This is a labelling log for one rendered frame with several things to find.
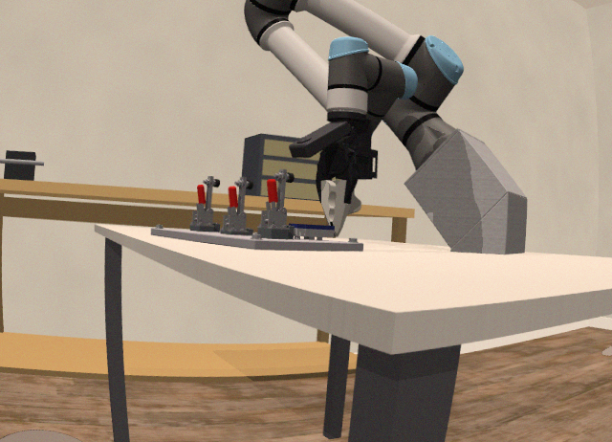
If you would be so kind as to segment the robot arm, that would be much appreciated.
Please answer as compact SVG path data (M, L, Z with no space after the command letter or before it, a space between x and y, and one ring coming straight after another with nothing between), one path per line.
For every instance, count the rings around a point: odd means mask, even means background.
M292 10L307 11L351 36L331 42L329 65L294 32ZM436 36L410 35L354 0L246 0L244 14L254 41L326 111L366 114L372 135L383 121L411 153L415 170L455 130L437 110L464 66ZM348 122L329 122L289 149L293 158L310 158L350 133Z

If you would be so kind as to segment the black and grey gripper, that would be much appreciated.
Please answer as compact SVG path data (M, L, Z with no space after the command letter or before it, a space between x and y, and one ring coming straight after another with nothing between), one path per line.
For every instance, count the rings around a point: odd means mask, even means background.
M364 114L332 111L327 113L327 121L348 122L351 131L346 137L323 149L319 153L317 164L316 184L319 202L328 225L335 226L334 237L338 237L346 216L361 209L361 200L355 195L358 180L377 178L378 150L371 149L372 121ZM373 158L375 158L375 172L373 172ZM340 180L332 181L334 177Z

